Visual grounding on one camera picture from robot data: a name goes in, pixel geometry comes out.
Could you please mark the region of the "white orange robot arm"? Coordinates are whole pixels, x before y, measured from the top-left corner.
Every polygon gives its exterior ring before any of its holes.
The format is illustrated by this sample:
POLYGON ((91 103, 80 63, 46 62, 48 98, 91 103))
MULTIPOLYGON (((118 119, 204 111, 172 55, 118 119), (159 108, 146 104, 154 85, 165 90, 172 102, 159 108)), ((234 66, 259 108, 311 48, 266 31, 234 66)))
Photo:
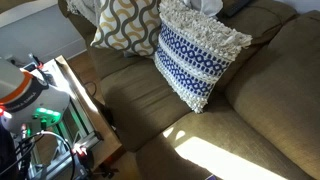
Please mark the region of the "white orange robot arm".
POLYGON ((18 68, 0 62, 1 124, 18 134, 23 124, 32 131, 45 130, 61 121, 70 96, 60 88, 18 68))

